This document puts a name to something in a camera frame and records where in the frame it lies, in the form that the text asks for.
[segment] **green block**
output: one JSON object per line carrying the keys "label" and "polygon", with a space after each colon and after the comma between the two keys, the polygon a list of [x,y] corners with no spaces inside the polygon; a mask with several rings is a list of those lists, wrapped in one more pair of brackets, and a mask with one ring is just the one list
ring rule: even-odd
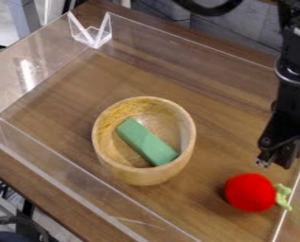
{"label": "green block", "polygon": [[173,148],[133,118],[129,118],[115,131],[153,166],[169,163],[178,156]]}

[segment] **plastic enclosure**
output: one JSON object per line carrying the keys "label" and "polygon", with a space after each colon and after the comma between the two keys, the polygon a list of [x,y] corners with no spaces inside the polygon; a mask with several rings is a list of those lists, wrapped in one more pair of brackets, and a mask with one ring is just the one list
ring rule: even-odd
{"label": "plastic enclosure", "polygon": [[[35,99],[39,99],[55,85],[47,81],[48,77],[61,75],[58,70],[67,67],[90,49],[97,55],[123,61],[141,70],[154,73],[165,81],[196,91],[202,87],[201,76],[212,78],[212,85],[205,87],[208,91],[218,87],[222,81],[226,82],[226,74],[232,72],[238,62],[252,72],[259,72],[261,77],[272,72],[272,69],[110,12],[102,21],[94,20],[93,25],[85,28],[74,14],[69,13],[0,53],[0,149],[34,173],[47,178],[58,189],[135,241],[158,242],[168,241],[168,238],[169,241],[205,240],[205,237],[197,237],[182,226],[170,222],[165,218],[166,215],[160,215],[153,208],[149,208],[149,204],[153,205],[154,201],[145,206],[135,198],[130,198],[125,191],[115,188],[115,183],[111,183],[110,179],[102,178],[103,171],[97,176],[85,167],[78,166],[66,154],[53,149],[50,144],[44,144],[44,140],[38,138],[28,128],[23,130],[18,127],[18,121],[12,117],[24,111],[27,103],[35,102]],[[229,63],[228,66],[220,66],[220,72],[225,74],[220,82],[213,81],[214,73],[206,71],[213,65],[209,62],[212,56]],[[190,70],[192,74],[189,75],[189,72],[185,74],[184,69]],[[240,87],[246,84],[238,82],[236,85]],[[271,103],[273,93],[275,90],[265,88],[265,105]],[[254,105],[249,95],[245,94],[242,102]],[[79,109],[83,111],[83,106],[91,107],[91,105],[93,103],[82,103]],[[254,164],[244,165],[256,171],[260,169]],[[289,172],[287,185],[293,187],[289,198],[293,211],[283,212],[277,219],[271,221],[271,227],[261,228],[269,240],[281,242],[295,240],[291,237],[292,231],[300,235],[300,161],[296,169]]]}

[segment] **red strawberry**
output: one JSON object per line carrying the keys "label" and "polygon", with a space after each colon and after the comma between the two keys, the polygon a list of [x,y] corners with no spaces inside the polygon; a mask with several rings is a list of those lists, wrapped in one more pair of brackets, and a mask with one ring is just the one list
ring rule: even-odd
{"label": "red strawberry", "polygon": [[228,179],[224,186],[228,202],[246,212],[261,212],[276,203],[276,190],[260,174],[246,173]]}

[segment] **acrylic corner bracket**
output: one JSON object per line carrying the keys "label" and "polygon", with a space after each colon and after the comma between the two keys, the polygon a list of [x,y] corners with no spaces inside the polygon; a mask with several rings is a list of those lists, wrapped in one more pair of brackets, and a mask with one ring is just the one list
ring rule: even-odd
{"label": "acrylic corner bracket", "polygon": [[87,44],[98,49],[111,39],[110,15],[105,14],[101,28],[90,26],[85,28],[74,16],[73,12],[67,13],[71,35],[75,41]]}

